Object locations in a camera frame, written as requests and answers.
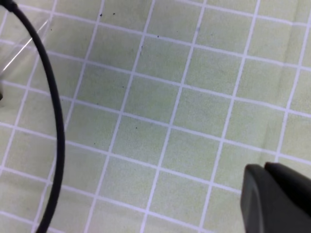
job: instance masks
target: green grid surface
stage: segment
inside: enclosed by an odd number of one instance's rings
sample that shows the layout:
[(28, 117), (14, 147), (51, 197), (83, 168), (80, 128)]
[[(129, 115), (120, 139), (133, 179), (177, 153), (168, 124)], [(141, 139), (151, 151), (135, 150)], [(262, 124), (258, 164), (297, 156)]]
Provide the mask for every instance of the green grid surface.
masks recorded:
[[(66, 130), (49, 233), (243, 233), (246, 164), (311, 177), (311, 1), (19, 0)], [(0, 9), (0, 61), (25, 30)], [(2, 77), (0, 232), (35, 233), (55, 168), (33, 47)]]

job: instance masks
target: black wire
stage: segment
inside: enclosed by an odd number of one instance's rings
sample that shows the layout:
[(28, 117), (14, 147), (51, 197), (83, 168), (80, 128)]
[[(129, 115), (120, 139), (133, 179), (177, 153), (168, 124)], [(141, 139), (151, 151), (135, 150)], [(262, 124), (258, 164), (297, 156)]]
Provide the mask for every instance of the black wire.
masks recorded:
[(32, 37), (35, 46), (37, 47), (38, 53), (42, 60), (42, 64), (47, 76), (51, 99), (54, 108), (55, 114), (55, 123), (56, 123), (56, 136), (57, 136), (57, 154), (56, 154), (56, 166), (55, 166), (55, 175), (53, 180), (53, 185), (50, 193), (50, 197), (48, 200), (48, 204), (43, 214), (43, 218), (39, 224), (37, 229), (37, 233), (46, 233), (48, 227), (53, 218), (58, 197), (61, 190), (63, 174), (64, 174), (64, 165), (65, 165), (65, 133), (64, 133), (64, 122), (63, 122), (63, 114), (61, 103), (58, 95), (58, 90), (56, 86), (56, 81), (54, 78), (52, 66), (50, 64), (48, 55), (46, 50), (42, 44), (40, 37), (38, 36), (36, 30), (31, 25), (28, 18), (23, 14), (23, 12), (18, 8), (16, 3), (11, 0), (0, 0), (0, 4), (7, 8), (10, 12), (13, 12), (17, 18), (21, 21), (21, 23), (27, 29), (29, 35)]

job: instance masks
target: black cable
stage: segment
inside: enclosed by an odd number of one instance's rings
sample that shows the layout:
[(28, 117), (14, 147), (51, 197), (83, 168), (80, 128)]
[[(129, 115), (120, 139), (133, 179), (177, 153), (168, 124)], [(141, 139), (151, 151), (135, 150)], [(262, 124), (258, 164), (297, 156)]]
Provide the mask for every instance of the black cable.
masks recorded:
[(61, 190), (63, 174), (64, 174), (64, 165), (65, 165), (65, 132), (64, 132), (64, 122), (61, 103), (58, 95), (58, 90), (56, 86), (56, 81), (54, 78), (52, 66), (50, 64), (46, 50), (42, 44), (40, 37), (38, 36), (36, 30), (31, 25), (28, 18), (23, 14), (23, 12), (18, 8), (17, 4), (12, 0), (0, 0), (0, 5), (3, 5), (9, 12), (12, 12), (16, 17), (21, 21), (21, 23), (27, 29), (29, 35), (32, 37), (35, 46), (37, 47), (38, 53), (42, 60), (42, 64), (47, 76), (51, 99), (54, 108), (55, 114), (55, 123), (56, 123), (56, 137), (57, 137), (57, 154), (56, 154), (56, 166), (55, 166), (55, 175), (53, 180), (53, 185), (48, 200), (48, 204), (43, 214), (43, 218), (37, 229), (37, 233), (46, 233), (48, 227), (53, 218), (58, 197)]

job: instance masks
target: clear plastic container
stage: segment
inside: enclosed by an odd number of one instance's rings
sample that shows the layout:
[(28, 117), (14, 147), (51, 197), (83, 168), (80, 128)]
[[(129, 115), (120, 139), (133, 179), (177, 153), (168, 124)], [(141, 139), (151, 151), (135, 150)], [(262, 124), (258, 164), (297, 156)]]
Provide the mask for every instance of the clear plastic container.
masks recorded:
[[(50, 27), (50, 21), (48, 16), (38, 17), (32, 20), (32, 24), (36, 29), (41, 40), (44, 41), (47, 34), (48, 28)], [(27, 34), (23, 33), (23, 36), (18, 42), (2, 41), (2, 43), (10, 44), (11, 46), (5, 54), (1, 55), (0, 60), (0, 75), (9, 75), (12, 69), (18, 69), (18, 64), (27, 59), (27, 56), (31, 53), (36, 52), (35, 45), (32, 42), (32, 38)]]

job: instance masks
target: black plastic object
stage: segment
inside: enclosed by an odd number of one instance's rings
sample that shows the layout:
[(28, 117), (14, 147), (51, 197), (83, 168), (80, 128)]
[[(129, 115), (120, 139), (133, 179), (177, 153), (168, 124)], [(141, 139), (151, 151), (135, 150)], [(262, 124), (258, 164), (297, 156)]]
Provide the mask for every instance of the black plastic object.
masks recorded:
[(311, 233), (311, 180), (281, 164), (247, 165), (241, 210), (247, 233)]

